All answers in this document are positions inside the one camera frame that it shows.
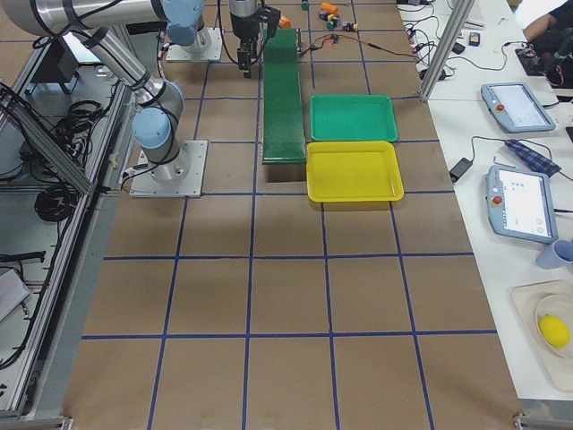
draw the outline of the white table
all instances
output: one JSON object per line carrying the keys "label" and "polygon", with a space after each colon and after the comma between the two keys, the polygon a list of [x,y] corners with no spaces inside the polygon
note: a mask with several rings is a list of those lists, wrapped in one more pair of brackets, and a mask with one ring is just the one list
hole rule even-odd
{"label": "white table", "polygon": [[[479,65],[497,67],[502,64],[501,46],[505,42],[523,40],[523,34],[506,2],[476,1],[481,1],[482,12],[487,21],[486,28],[480,30],[481,45],[467,47],[463,55]],[[440,34],[449,17],[449,7],[446,0],[436,0],[434,6],[435,15],[440,19]],[[408,6],[400,8],[419,9]],[[402,12],[402,17],[404,20],[421,19],[428,14],[429,8],[425,8],[417,13]],[[424,21],[416,27],[435,38],[435,22]],[[479,70],[464,60],[448,61],[449,65],[456,66],[456,75],[438,82],[428,102],[448,167],[452,168],[462,157],[471,158],[470,139],[474,135],[501,139],[525,138],[549,146],[554,161],[563,167],[566,174],[573,176],[573,143],[564,129],[567,125],[573,125],[573,107],[570,104],[559,104],[548,109],[557,124],[555,130],[515,134],[504,133],[482,101],[482,84],[494,82],[527,82],[542,104],[549,105],[557,100],[551,86],[543,77],[526,76],[513,52],[517,46],[506,47],[508,62],[506,67],[498,72]],[[543,250],[543,244],[493,233],[487,218],[485,200],[485,175],[493,165],[493,157],[495,156],[499,163],[519,168],[525,168],[525,165],[505,148],[502,142],[477,141],[475,151],[474,165],[455,184],[456,197],[517,395],[520,399],[573,400],[573,392],[559,391],[552,385],[521,325],[509,295],[513,288],[538,282],[573,281],[573,268],[553,271],[539,269],[535,265],[535,257]],[[554,206],[573,209],[573,183],[560,175],[554,176],[550,183]],[[558,215],[557,227],[561,238],[573,239],[572,215]]]}
{"label": "white table", "polygon": [[[475,0],[481,2],[481,10],[486,20],[486,27],[483,30],[462,29],[462,39],[459,43],[466,46],[466,50],[461,56],[472,60],[481,67],[498,69],[503,66],[504,56],[502,45],[507,42],[525,41],[522,30],[518,27],[511,10],[506,2],[500,0]],[[400,7],[403,10],[419,10],[411,6]],[[430,14],[430,8],[425,8],[420,12],[402,12],[403,20],[419,20]],[[434,16],[440,20],[440,26],[436,20],[422,21],[415,26],[416,29],[424,31],[430,40],[437,44],[440,41],[436,38],[436,29],[441,36],[446,21],[450,15],[450,9],[446,0],[436,0],[434,3]],[[481,34],[481,42],[478,47],[470,47],[467,39],[470,31],[478,31]],[[425,38],[420,36],[419,41],[425,42]],[[542,76],[527,76],[521,63],[517,59],[515,49],[520,47],[518,43],[504,47],[503,50],[508,57],[505,67],[500,71],[478,69],[463,59],[455,59],[457,56],[451,53],[450,60],[446,65],[455,68],[452,77],[445,81],[436,83],[430,99],[433,100],[481,100],[480,87],[484,83],[496,82],[526,82],[534,92],[535,96],[544,105],[550,105],[557,101],[551,85]],[[446,68],[448,75],[452,71]]]}
{"label": "white table", "polygon": [[[492,138],[525,137],[552,149],[553,159],[565,173],[573,175],[573,143],[563,126],[573,121],[571,106],[559,105],[550,110],[558,128],[549,133],[503,133],[483,102],[431,100],[430,109],[440,137],[448,167],[462,157],[471,158],[470,139],[473,135]],[[545,271],[535,265],[535,257],[545,247],[526,240],[493,233],[487,218],[485,175],[497,161],[519,168],[525,165],[502,142],[477,141],[475,163],[455,184],[456,197],[474,249],[492,315],[500,335],[509,371],[520,399],[573,400],[573,392],[558,391],[539,363],[526,332],[511,303],[509,293],[515,287],[548,280],[572,280],[570,267]],[[560,175],[551,181],[552,198],[556,208],[573,209],[573,183]],[[557,216],[561,238],[573,238],[573,216]]]}

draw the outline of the person's arm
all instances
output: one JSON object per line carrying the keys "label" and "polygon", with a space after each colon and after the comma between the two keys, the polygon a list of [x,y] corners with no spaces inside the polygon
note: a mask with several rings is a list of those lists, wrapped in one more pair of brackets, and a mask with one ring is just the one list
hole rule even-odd
{"label": "person's arm", "polygon": [[548,30],[552,29],[557,25],[557,20],[555,17],[549,13],[540,16],[535,21],[530,23],[524,30],[523,34],[526,36],[526,40],[531,42],[543,35]]}

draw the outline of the plastic tray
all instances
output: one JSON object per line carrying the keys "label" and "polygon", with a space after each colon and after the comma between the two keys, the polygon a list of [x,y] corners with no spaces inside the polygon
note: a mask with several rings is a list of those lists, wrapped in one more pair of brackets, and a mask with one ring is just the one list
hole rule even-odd
{"label": "plastic tray", "polygon": [[383,202],[404,197],[389,142],[312,142],[306,147],[308,196],[314,202]]}
{"label": "plastic tray", "polygon": [[388,96],[316,94],[311,97],[314,141],[387,141],[398,138]]}

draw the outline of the cloth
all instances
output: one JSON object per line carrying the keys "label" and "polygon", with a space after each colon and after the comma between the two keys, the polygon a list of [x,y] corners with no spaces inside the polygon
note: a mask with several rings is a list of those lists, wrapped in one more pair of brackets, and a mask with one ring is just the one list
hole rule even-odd
{"label": "cloth", "polygon": [[561,166],[515,139],[508,139],[504,142],[534,172],[544,173],[548,177],[552,177],[561,170]]}
{"label": "cloth", "polygon": [[568,0],[549,12],[557,20],[557,29],[573,27],[573,0]]}

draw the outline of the robotic arm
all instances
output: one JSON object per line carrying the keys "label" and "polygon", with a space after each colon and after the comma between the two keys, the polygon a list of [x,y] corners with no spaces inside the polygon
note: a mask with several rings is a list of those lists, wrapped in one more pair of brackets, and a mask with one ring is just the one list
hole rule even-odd
{"label": "robotic arm", "polygon": [[258,57],[259,24],[266,22],[267,39],[274,38],[280,11],[268,6],[257,7],[257,0],[231,0],[229,9],[233,33],[241,40],[236,50],[239,69],[244,71],[245,78],[250,78],[252,60]]}
{"label": "robotic arm", "polygon": [[[0,0],[0,5],[28,33],[53,38],[73,31],[133,91],[135,102],[142,107],[133,119],[133,135],[154,167],[153,178],[185,178],[191,163],[175,139],[183,93],[172,82],[151,75],[107,26],[164,21],[167,35],[176,44],[190,46],[203,24],[203,0],[108,0],[103,5],[101,0]],[[250,71],[259,24],[270,22],[270,8],[258,9],[256,0],[230,0],[229,6],[234,33],[241,40],[240,68]],[[270,25],[269,37],[275,32],[276,24]]]}

